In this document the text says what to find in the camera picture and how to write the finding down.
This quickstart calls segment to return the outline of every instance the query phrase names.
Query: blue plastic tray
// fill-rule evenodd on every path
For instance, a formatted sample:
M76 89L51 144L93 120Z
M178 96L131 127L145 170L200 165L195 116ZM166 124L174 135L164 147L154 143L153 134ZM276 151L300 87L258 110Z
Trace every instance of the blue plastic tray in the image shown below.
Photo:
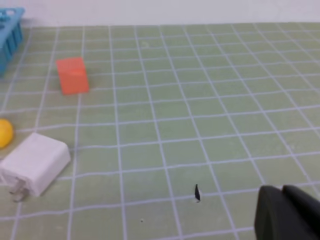
M0 76L23 40L20 20L25 9L0 8Z

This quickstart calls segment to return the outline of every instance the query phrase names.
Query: black object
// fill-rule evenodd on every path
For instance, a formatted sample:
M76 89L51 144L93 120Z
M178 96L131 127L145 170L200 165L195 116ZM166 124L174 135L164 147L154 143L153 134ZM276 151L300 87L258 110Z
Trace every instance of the black object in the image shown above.
M199 192L199 189L198 189L198 184L195 185L194 197L195 197L195 199L197 199L197 201L199 203L200 202L200 192Z
M262 186L254 230L257 240L320 240L320 202L295 186Z

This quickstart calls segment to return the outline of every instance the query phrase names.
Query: power adapter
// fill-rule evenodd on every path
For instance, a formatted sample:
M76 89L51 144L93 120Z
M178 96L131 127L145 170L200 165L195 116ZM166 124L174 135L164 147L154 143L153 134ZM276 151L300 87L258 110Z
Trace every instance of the power adapter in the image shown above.
M56 139L30 134L0 163L0 177L14 202L40 196L70 162L68 146Z

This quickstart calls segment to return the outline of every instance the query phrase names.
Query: orange block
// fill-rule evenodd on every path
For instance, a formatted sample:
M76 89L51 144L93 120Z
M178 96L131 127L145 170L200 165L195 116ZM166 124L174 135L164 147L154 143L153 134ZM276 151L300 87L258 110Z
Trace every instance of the orange block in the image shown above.
M86 67L81 57L59 59L56 66L63 94L80 94L89 92Z

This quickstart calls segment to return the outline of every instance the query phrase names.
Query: green cutting mat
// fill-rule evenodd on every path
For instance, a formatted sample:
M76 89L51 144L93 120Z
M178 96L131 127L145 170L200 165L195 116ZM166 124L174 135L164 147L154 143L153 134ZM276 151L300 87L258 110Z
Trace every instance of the green cutting mat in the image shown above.
M90 92L63 96L78 56ZM36 131L73 162L39 198L0 186L1 240L254 239L260 185L320 196L319 78L320 23L25 29L0 154Z

